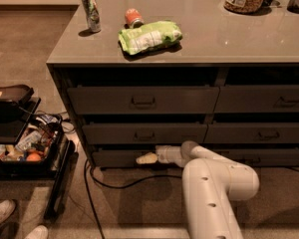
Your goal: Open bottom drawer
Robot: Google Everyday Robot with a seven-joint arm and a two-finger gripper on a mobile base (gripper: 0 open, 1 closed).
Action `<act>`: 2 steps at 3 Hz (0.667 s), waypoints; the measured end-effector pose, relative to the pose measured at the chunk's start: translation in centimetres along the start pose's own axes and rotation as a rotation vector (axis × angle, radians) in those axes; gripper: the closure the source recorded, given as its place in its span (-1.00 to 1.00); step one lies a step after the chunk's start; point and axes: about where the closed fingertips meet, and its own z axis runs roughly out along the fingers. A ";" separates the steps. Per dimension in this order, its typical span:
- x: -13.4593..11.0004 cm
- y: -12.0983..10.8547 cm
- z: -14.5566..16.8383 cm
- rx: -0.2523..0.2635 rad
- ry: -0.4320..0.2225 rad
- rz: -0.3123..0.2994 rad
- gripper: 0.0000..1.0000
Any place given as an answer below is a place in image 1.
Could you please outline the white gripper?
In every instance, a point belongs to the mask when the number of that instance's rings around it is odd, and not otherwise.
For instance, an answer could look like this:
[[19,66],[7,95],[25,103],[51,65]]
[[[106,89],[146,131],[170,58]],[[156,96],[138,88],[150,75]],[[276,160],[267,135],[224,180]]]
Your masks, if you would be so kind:
[[182,156],[179,146],[157,145],[155,153],[149,152],[137,158],[137,164],[160,163],[181,164]]

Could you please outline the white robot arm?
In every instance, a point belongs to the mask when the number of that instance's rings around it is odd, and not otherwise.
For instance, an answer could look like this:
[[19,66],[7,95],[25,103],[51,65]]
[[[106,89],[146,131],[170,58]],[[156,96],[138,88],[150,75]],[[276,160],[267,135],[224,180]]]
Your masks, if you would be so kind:
[[138,164],[174,163],[182,168],[182,189],[190,239],[243,239],[231,201],[248,200],[259,189],[250,166],[188,140],[158,145]]

